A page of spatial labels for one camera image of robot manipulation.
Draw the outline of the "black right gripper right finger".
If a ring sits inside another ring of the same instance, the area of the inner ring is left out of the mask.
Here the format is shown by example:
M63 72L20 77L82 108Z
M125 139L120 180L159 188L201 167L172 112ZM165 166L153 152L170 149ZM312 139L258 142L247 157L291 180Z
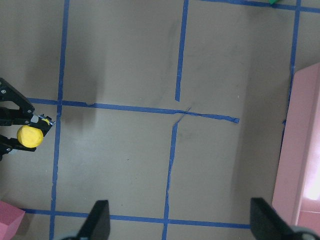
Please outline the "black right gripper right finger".
M261 197L250 200L250 230L256 240L292 240L294 231Z

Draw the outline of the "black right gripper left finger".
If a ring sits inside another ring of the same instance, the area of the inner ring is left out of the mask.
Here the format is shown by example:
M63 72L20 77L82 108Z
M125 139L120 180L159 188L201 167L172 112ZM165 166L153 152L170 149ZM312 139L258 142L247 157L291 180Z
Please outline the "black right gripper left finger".
M75 240L108 240L111 232L108 200L97 200Z

